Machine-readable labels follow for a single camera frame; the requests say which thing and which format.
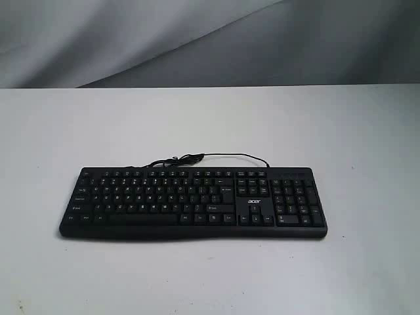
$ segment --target keyboard frame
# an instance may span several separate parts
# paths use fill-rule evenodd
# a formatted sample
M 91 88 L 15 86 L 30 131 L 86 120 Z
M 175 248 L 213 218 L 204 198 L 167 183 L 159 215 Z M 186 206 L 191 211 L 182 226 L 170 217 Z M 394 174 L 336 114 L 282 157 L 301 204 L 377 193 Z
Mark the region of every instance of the keyboard frame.
M 196 238 L 323 238 L 327 234 L 327 222 L 324 215 L 324 209 L 316 187 L 314 175 L 311 168 L 308 167 L 84 167 L 82 168 L 77 180 L 81 178 L 83 172 L 94 174 L 95 179 L 99 179 L 103 172 L 109 171 L 142 171 L 142 179 L 148 178 L 149 171 L 188 171 L 188 178 L 194 178 L 195 171 L 231 171 L 233 172 L 234 191 L 235 191 L 235 215 L 238 223 L 238 206 L 248 206 L 247 200 L 255 199 L 251 197 L 237 196 L 237 176 L 238 171 L 264 171 L 268 181 L 269 199 L 272 204 L 272 179 L 299 179 L 313 180 L 313 188 L 315 189 L 320 214 L 324 222 L 324 226 L 211 226 L 211 225 L 173 225 L 173 226 L 133 226 L 133 225 L 66 225 L 63 220 L 60 223 L 59 231 L 66 238 L 95 238 L 95 239 L 112 239 L 112 240 L 177 240 L 177 239 L 196 239 Z M 276 224 L 276 214 L 274 214 L 274 205 L 272 204 L 274 224 Z

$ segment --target white table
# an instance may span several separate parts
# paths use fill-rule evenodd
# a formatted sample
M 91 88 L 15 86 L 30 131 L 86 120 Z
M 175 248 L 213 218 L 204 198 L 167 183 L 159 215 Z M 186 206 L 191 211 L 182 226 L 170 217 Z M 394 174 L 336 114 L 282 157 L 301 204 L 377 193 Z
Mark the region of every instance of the white table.
M 420 313 L 419 99 L 420 85 L 0 90 L 0 313 Z M 59 236 L 83 166 L 199 152 L 311 167 L 325 239 Z

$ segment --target white surface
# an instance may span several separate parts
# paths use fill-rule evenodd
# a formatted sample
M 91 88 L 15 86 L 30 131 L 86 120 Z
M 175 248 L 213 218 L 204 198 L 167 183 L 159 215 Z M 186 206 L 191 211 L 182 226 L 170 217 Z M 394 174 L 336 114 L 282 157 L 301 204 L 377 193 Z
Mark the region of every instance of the white surface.
M 0 313 L 418 314 L 419 98 L 420 85 L 0 91 Z M 83 166 L 198 152 L 311 167 L 326 238 L 58 236 Z

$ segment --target black keyboard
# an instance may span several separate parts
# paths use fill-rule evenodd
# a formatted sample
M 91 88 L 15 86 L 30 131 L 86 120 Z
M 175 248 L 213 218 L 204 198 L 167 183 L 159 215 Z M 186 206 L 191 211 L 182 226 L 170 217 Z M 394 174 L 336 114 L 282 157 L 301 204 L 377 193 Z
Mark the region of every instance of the black keyboard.
M 60 224 L 72 238 L 322 238 L 327 222 L 309 168 L 81 170 Z

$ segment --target table surface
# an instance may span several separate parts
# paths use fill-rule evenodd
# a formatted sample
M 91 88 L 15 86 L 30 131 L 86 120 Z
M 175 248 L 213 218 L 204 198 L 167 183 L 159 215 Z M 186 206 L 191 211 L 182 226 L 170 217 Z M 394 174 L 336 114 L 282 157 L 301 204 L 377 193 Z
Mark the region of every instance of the table surface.
M 420 85 L 0 90 L 0 313 L 420 313 L 419 99 Z M 199 152 L 311 167 L 327 236 L 60 237 L 83 166 Z

